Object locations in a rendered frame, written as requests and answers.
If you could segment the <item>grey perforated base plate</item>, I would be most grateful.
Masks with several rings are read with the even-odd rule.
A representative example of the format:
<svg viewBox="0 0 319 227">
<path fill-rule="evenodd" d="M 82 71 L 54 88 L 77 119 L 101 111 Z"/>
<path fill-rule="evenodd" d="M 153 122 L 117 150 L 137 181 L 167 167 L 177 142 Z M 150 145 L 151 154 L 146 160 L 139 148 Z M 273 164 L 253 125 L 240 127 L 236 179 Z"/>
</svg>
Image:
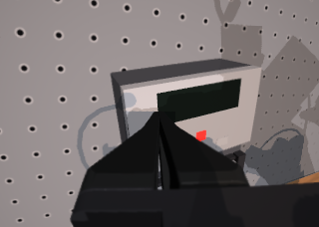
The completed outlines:
<svg viewBox="0 0 319 227">
<path fill-rule="evenodd" d="M 74 227 L 111 73 L 212 59 L 262 68 L 250 186 L 319 172 L 319 0 L 0 0 L 0 227 Z"/>
</svg>

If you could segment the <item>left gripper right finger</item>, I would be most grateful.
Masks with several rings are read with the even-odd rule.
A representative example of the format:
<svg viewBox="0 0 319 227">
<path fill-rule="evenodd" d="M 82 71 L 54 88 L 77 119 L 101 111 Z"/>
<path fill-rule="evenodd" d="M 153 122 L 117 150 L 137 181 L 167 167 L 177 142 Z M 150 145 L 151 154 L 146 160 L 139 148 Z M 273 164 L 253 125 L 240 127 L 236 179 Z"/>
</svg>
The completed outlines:
<svg viewBox="0 0 319 227">
<path fill-rule="evenodd" d="M 161 189 L 250 186 L 242 167 L 159 112 Z"/>
</svg>

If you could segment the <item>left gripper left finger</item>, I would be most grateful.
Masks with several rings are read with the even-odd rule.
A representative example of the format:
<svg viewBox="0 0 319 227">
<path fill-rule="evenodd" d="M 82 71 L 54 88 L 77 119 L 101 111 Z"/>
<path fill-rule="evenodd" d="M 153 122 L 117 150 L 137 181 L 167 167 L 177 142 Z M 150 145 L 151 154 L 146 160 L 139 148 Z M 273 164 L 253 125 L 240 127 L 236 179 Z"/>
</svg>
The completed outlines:
<svg viewBox="0 0 319 227">
<path fill-rule="evenodd" d="M 90 187 L 153 187 L 159 184 L 160 114 L 88 168 L 79 193 Z"/>
</svg>

